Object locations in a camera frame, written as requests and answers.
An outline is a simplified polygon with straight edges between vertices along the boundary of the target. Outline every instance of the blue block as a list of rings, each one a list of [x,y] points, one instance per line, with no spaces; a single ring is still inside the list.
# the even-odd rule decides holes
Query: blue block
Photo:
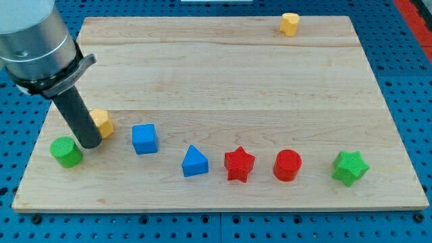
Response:
[[[194,145],[190,145],[183,163],[183,176],[195,176],[209,172],[209,160]]]
[[[156,153],[157,136],[155,125],[136,125],[132,127],[132,144],[137,155]]]

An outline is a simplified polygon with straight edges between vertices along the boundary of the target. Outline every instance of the toy block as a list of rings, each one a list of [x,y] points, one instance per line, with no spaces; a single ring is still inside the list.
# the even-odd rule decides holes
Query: toy block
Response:
[[[190,145],[182,163],[183,176],[195,176],[209,172],[209,160],[194,146]]]
[[[285,32],[286,36],[293,37],[296,35],[299,20],[300,17],[296,13],[282,14],[280,30]]]
[[[64,168],[71,168],[82,160],[82,152],[76,146],[74,139],[68,136],[54,140],[49,147],[49,152]]]
[[[296,151],[289,149],[280,151],[276,156],[273,173],[283,182],[296,179],[298,170],[302,167],[302,158]]]
[[[347,187],[350,187],[356,180],[369,169],[369,165],[363,161],[360,152],[348,153],[341,151],[333,162],[335,172],[333,178],[343,181]]]
[[[114,125],[109,117],[108,111],[102,109],[94,109],[90,112],[90,116],[93,118],[96,124],[97,130],[101,134],[102,138],[105,139],[114,133]]]
[[[233,152],[225,153],[225,168],[228,170],[228,180],[247,182],[248,174],[254,168],[255,156],[248,154],[242,146]]]
[[[137,155],[156,153],[157,136],[155,125],[136,125],[132,127],[132,145]]]

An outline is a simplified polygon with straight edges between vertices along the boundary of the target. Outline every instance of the green cylinder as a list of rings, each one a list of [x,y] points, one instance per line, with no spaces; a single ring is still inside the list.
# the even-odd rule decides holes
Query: green cylinder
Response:
[[[71,168],[82,160],[82,152],[76,146],[74,139],[63,136],[51,144],[49,152],[64,168]]]

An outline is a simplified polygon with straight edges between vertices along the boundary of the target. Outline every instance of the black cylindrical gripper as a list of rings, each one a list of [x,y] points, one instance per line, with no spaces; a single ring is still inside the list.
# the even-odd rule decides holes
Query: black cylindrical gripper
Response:
[[[102,136],[75,86],[55,97],[53,101],[82,147],[93,149],[102,142]]]

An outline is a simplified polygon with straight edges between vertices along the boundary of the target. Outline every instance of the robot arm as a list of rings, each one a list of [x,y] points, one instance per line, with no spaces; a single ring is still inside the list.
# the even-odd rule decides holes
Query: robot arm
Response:
[[[30,95],[53,99],[80,144],[101,143],[74,83],[96,62],[83,57],[67,30],[54,0],[0,0],[0,69]]]

